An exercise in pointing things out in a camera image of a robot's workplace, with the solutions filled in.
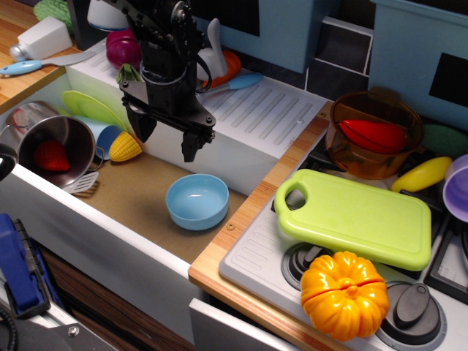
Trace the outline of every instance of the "orange bowl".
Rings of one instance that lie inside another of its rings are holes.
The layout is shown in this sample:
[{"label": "orange bowl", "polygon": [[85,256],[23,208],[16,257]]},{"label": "orange bowl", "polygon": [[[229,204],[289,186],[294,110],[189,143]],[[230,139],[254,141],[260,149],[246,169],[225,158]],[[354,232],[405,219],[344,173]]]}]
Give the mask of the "orange bowl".
[{"label": "orange bowl", "polygon": [[[339,125],[344,120],[396,124],[404,130],[404,147],[394,154],[363,148],[343,133]],[[356,91],[338,98],[332,105],[325,146],[330,158],[348,173],[365,179],[385,179],[397,174],[422,143],[423,135],[423,122],[408,105],[373,91]]]}]

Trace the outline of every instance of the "green cutting board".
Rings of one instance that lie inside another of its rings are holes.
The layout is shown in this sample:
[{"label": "green cutting board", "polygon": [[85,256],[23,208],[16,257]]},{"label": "green cutting board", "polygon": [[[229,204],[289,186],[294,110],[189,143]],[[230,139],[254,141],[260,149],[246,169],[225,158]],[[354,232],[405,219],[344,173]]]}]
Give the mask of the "green cutting board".
[{"label": "green cutting board", "polygon": [[[286,198],[293,190],[305,204],[290,210]],[[300,241],[411,271],[431,259],[431,211],[417,198],[298,170],[278,188],[274,203],[281,230]]]}]

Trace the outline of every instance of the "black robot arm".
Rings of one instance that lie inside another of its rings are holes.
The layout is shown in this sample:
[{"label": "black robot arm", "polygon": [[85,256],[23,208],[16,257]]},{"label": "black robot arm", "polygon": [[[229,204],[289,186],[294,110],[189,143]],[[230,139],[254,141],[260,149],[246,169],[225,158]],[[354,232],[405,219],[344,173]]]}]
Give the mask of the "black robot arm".
[{"label": "black robot arm", "polygon": [[184,161],[193,162],[197,151],[214,139],[216,120],[196,97],[198,52],[203,48],[203,33],[197,30],[188,2],[105,2],[127,16],[141,47],[143,82],[120,83],[123,103],[136,136],[146,142],[158,121],[181,130]]}]

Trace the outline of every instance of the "stainless steel pot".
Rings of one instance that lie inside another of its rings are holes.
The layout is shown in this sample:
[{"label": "stainless steel pot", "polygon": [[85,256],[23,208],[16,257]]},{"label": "stainless steel pot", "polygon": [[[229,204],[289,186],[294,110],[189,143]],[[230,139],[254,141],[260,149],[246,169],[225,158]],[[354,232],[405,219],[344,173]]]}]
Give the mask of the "stainless steel pot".
[{"label": "stainless steel pot", "polygon": [[[17,107],[6,120],[0,143],[18,154],[18,163],[61,188],[78,180],[88,170],[96,152],[91,130],[82,121],[61,116],[45,102],[27,102]],[[49,139],[59,141],[69,161],[67,172],[43,170],[34,163],[37,146]]]}]

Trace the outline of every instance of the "blue bowl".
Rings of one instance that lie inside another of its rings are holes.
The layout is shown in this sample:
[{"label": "blue bowl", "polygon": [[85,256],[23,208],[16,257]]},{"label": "blue bowl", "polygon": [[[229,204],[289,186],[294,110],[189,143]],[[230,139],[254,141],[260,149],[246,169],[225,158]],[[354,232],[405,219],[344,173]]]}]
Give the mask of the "blue bowl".
[{"label": "blue bowl", "polygon": [[170,218],[178,226],[188,230],[209,229],[226,216],[229,189],[213,175],[187,175],[170,186],[166,205]]}]

